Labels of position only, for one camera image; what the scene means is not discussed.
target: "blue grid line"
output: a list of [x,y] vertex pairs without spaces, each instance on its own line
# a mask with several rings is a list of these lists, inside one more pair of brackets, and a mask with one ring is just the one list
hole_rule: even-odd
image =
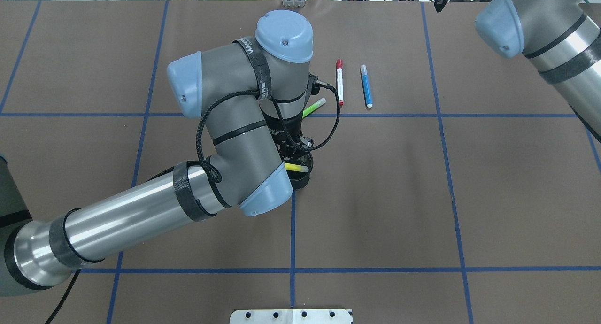
[[[163,8],[163,19],[161,20],[161,30],[159,31],[159,41],[156,45],[156,52],[154,54],[154,65],[152,70],[152,76],[150,78],[150,85],[148,86],[148,98],[146,99],[146,110],[144,112],[144,121],[142,122],[142,130],[140,132],[140,141],[138,144],[138,153],[136,156],[136,164],[133,168],[133,176],[131,178],[131,186],[134,187],[138,182],[138,170],[140,167],[140,159],[142,157],[142,149],[144,148],[144,137],[146,136],[146,126],[148,125],[148,116],[150,114],[150,104],[152,103],[152,94],[154,89],[154,80],[156,78],[156,69],[159,65],[159,56],[161,55],[161,44],[163,42],[163,32],[165,31],[165,22],[167,20],[167,10],[169,9],[169,1],[165,2]],[[113,288],[111,292],[111,300],[109,302],[109,309],[107,313],[107,324],[111,324],[113,310],[115,308],[116,291],[119,285],[119,276],[121,273],[121,266],[123,262],[123,251],[119,252],[119,258],[116,263],[115,279],[113,281]]]
[[144,113],[2,113],[5,117],[52,117],[52,118],[106,118],[106,117],[143,117]]
[[428,62],[430,64],[430,76],[432,78],[432,89],[434,91],[434,101],[436,102],[436,114],[438,114],[438,129],[440,131],[440,141],[442,142],[442,153],[445,159],[445,169],[447,170],[447,182],[449,194],[451,195],[451,206],[453,206],[453,219],[455,219],[455,236],[457,237],[457,250],[459,251],[459,263],[462,269],[463,291],[465,293],[465,303],[468,311],[468,320],[474,324],[474,315],[472,313],[472,302],[470,298],[470,285],[468,284],[468,273],[465,270],[465,258],[463,256],[463,243],[461,241],[461,230],[459,228],[459,217],[457,215],[457,204],[455,202],[455,190],[453,189],[453,177],[451,176],[451,166],[447,152],[447,140],[445,138],[444,126],[442,124],[442,111],[440,110],[440,100],[438,96],[438,86],[436,85],[436,74],[434,73],[434,60],[432,58],[432,49],[430,46],[430,35],[428,33],[428,23],[425,17],[425,7],[421,5],[421,17],[424,23],[425,45],[428,52]]
[[290,308],[296,303],[296,192],[292,192],[290,213]]
[[[183,117],[182,113],[0,113],[5,117]],[[443,118],[577,118],[574,114],[472,114],[441,113]],[[309,118],[335,118],[336,114],[311,114]],[[343,118],[438,118],[438,114],[367,114],[342,113]]]
[[440,113],[444,118],[577,118],[576,114],[465,114]]
[[465,269],[467,272],[601,271],[601,266],[484,266]]
[[586,130],[586,135],[588,136],[588,142],[591,144],[591,148],[593,149],[593,155],[595,157],[595,162],[597,162],[597,168],[599,169],[599,173],[601,174],[601,161],[599,160],[599,153],[597,152],[597,148],[595,147],[595,140],[593,139],[593,135],[588,129]]
[[[335,118],[336,113],[312,113],[307,118]],[[341,118],[435,118],[436,114],[340,113]]]
[[0,113],[4,109],[4,105],[6,104],[6,100],[8,99],[8,93],[10,93],[10,87],[13,85],[13,80],[15,79],[15,75],[17,75],[17,68],[21,63],[21,57],[23,56],[23,52],[25,51],[25,47],[27,46],[27,41],[30,39],[30,34],[32,29],[34,28],[34,23],[36,23],[37,14],[39,12],[39,7],[41,6],[41,1],[38,1],[36,5],[36,10],[34,11],[33,16],[31,17],[30,26],[27,29],[27,33],[25,34],[25,38],[23,39],[23,44],[21,44],[21,50],[19,50],[19,55],[17,55],[17,61],[15,61],[15,66],[13,67],[13,72],[10,73],[10,78],[8,79],[8,84],[6,84],[6,90],[4,91],[4,96],[2,97],[2,102],[0,102]]
[[[449,272],[552,272],[601,271],[601,266],[474,266],[433,268],[121,268],[120,273],[132,274],[228,274],[228,273],[449,273]],[[90,268],[82,273],[115,273],[116,269]]]

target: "silver arm tube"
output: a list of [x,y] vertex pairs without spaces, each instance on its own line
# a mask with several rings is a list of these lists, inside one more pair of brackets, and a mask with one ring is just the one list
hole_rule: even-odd
[[501,55],[523,53],[601,142],[601,35],[581,1],[493,0],[476,29]]
[[[204,170],[193,166],[188,175],[194,196],[208,212],[215,214],[222,210]],[[54,222],[64,224],[72,253],[57,253],[57,247],[51,247],[53,241],[64,240],[58,232],[51,231]],[[53,222],[26,224],[15,237],[13,259],[29,281],[41,287],[52,287],[67,279],[74,269],[91,266],[108,255],[190,223],[193,220],[180,207],[173,174],[169,173],[59,216]],[[59,260],[69,254],[81,258],[79,266],[66,266],[65,259]]]
[[[270,46],[277,55],[265,55],[274,74],[273,95],[300,115],[303,105],[297,107],[298,103],[288,101],[305,92],[313,56],[313,29],[294,12],[273,11],[264,19],[268,17],[257,31],[265,47]],[[298,24],[288,29],[285,24],[290,20]],[[203,57],[197,53],[173,62],[170,81],[180,106],[202,114],[225,94],[257,90],[253,68],[244,53],[239,46],[224,46],[202,53]],[[54,221],[31,221],[22,227],[15,224],[11,231],[0,225],[0,248],[4,249],[6,264],[6,269],[0,269],[0,295],[50,288],[75,269],[212,217],[224,208],[240,205],[247,216],[255,216],[290,198],[292,185],[255,97],[224,101],[212,111],[207,127],[217,152],[209,161],[221,173],[221,181],[210,181],[201,166],[178,165],[172,173],[72,210]],[[24,207],[20,198],[15,196],[10,210]],[[4,279],[18,282],[21,288],[4,288]]]

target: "brown table surface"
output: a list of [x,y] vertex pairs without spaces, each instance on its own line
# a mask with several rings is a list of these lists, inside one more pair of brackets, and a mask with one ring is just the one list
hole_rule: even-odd
[[[0,151],[34,219],[194,159],[170,61],[252,35],[280,0],[0,1]],[[355,323],[601,322],[601,147],[483,5],[310,0],[311,72],[345,104],[309,185],[84,270],[56,323],[227,323],[233,309],[345,307]],[[601,7],[587,10],[601,18]],[[374,108],[363,102],[359,65]],[[322,140],[333,97],[305,119]],[[42,323],[67,283],[0,300]]]

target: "robotic arm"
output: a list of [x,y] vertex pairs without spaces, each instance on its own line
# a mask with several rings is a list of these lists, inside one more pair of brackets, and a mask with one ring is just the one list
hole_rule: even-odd
[[273,11],[255,38],[172,62],[173,93],[186,117],[204,115],[216,155],[51,222],[32,221],[0,157],[0,296],[51,288],[74,270],[231,206],[255,216],[286,202],[291,181],[301,188],[308,173],[291,180],[283,160],[312,166],[316,148],[301,132],[305,103],[319,86],[333,89],[309,74],[311,57],[307,19]]
[[[434,1],[440,12],[448,0]],[[581,1],[493,0],[475,27],[500,55],[528,58],[601,142],[600,30]]]

